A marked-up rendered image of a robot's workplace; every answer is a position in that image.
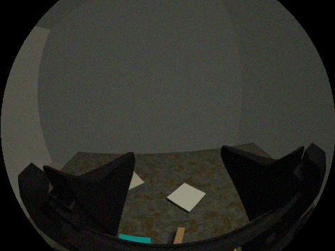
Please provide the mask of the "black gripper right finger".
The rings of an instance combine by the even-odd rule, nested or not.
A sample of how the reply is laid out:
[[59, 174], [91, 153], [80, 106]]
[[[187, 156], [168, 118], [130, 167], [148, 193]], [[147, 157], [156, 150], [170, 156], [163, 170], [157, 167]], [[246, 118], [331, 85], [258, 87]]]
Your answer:
[[285, 174], [302, 158], [304, 145], [280, 159], [266, 158], [227, 145], [221, 147], [221, 159], [237, 189], [248, 220], [265, 214], [265, 206], [276, 194]]

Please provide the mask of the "beige flat rectangular block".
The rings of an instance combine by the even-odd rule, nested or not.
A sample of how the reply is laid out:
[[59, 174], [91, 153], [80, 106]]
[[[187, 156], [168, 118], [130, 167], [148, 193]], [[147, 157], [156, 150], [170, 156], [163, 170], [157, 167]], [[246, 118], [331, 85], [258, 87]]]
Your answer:
[[131, 186], [129, 186], [128, 195], [130, 195], [132, 192], [137, 192], [137, 190], [145, 187], [144, 181], [140, 179], [140, 177], [135, 172], [133, 173], [131, 184], [129, 185]]

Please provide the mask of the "beige flat square pad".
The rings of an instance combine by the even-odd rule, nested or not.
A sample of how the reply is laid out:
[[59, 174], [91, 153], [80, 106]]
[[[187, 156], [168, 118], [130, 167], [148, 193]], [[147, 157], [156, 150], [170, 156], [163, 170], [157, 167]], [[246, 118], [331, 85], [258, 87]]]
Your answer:
[[167, 196], [167, 200], [173, 201], [174, 204], [185, 211], [191, 212], [205, 195], [206, 192], [201, 192], [201, 190], [195, 189], [195, 187], [184, 182], [184, 184], [179, 186], [175, 192], [171, 193], [170, 196]]

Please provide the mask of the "tan flat bar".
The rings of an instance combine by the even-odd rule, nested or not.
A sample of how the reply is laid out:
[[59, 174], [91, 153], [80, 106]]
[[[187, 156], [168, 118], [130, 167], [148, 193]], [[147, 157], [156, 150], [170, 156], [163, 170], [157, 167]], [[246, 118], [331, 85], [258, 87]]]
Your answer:
[[177, 229], [177, 233], [174, 237], [174, 243], [181, 243], [182, 238], [184, 237], [184, 230], [185, 228], [181, 228], [181, 227]]

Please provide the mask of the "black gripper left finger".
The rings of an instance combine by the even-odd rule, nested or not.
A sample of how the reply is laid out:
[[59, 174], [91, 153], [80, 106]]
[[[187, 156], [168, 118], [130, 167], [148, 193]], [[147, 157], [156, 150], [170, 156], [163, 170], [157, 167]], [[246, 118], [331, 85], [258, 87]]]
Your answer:
[[78, 201], [105, 233], [117, 237], [135, 167], [133, 151], [107, 162], [89, 173], [73, 176], [43, 165], [53, 188]]

